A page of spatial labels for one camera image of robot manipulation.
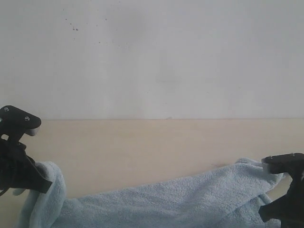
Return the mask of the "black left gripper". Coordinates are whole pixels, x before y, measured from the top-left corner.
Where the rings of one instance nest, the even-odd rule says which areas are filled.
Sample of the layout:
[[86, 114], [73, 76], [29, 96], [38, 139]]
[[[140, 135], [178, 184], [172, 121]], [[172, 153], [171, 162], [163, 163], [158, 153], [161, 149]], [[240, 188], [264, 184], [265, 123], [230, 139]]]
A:
[[46, 194], [52, 181], [38, 164], [25, 153], [26, 145], [17, 143], [9, 146], [0, 141], [0, 189], [28, 189]]

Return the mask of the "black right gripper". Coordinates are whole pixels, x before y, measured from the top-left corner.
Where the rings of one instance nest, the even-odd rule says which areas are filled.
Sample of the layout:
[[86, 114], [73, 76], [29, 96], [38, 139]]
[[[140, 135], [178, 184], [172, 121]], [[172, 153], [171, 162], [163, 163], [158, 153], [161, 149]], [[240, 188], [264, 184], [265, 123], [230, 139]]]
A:
[[281, 221], [282, 228], [304, 227], [304, 174], [292, 176], [285, 199], [277, 199], [260, 207], [258, 213], [264, 223]]

